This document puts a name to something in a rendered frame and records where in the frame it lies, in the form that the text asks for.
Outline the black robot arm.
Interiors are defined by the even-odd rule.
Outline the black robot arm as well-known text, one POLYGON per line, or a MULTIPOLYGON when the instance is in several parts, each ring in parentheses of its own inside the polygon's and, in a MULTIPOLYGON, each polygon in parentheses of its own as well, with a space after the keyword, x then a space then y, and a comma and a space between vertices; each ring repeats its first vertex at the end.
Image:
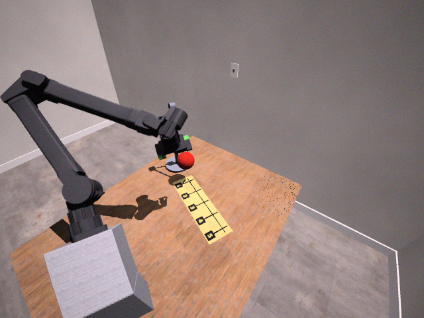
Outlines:
POLYGON ((102 185, 88 178, 74 160, 37 104, 46 100, 61 103, 122 124, 147 136, 157 138, 159 135, 163 145, 172 145, 177 139, 180 141, 177 130, 181 130, 187 119, 187 113, 175 107, 170 107, 164 116, 157 119, 152 113, 125 107, 68 87, 32 70, 23 71, 20 78, 0 98, 15 112, 63 183, 62 195, 69 212, 68 228, 72 243, 108 229, 93 205, 105 192, 102 185))

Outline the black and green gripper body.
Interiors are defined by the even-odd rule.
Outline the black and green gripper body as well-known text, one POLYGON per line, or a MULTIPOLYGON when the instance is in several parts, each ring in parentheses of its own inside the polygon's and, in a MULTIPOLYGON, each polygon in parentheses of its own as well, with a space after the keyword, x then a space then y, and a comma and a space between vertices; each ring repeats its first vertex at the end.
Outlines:
POLYGON ((177 141, 172 145, 162 144, 162 141, 159 140, 158 144, 155 144, 156 153, 157 155, 162 154, 162 156, 165 156, 167 154, 171 154, 175 152, 176 154, 179 154, 181 152, 185 152, 187 150, 191 150, 191 142, 189 139, 184 139, 183 134, 179 134, 180 141, 177 139, 177 141))

